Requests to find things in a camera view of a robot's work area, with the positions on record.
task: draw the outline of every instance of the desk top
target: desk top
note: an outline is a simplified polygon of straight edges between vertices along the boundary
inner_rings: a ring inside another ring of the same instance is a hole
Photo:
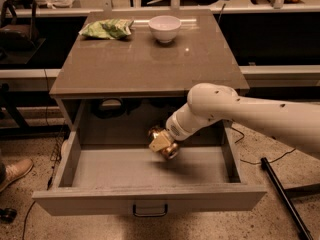
[[[182,20],[176,39],[158,43],[148,20],[175,15]],[[124,40],[78,36],[50,94],[57,98],[184,96],[198,83],[249,89],[210,10],[92,12],[87,23],[135,20]]]

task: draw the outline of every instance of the speckled floor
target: speckled floor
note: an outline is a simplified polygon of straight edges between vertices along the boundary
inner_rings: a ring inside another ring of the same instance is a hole
[[[259,162],[261,157],[273,160],[291,148],[234,124],[245,134],[236,144],[242,159]],[[241,135],[233,133],[235,138]],[[52,173],[50,160],[55,138],[0,140],[5,163],[28,157],[34,168],[24,178],[0,194],[0,208],[14,208],[18,215],[11,224],[0,224],[0,239],[299,239],[297,228],[259,165],[241,163],[241,173],[249,184],[263,184],[267,194],[252,211],[208,212],[162,218],[136,218],[132,215],[97,215],[52,217],[35,204],[25,222],[35,190],[45,190]],[[272,164],[284,186],[320,182],[320,160],[294,151]],[[320,194],[293,200],[313,239],[320,239]]]

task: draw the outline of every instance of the open drawer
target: open drawer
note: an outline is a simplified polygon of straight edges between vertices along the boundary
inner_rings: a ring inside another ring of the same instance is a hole
[[[83,100],[52,189],[33,199],[51,215],[252,209],[265,188],[243,183],[229,122],[202,129],[169,161],[148,148],[148,130],[176,109],[141,100],[130,112],[100,119],[92,100]]]

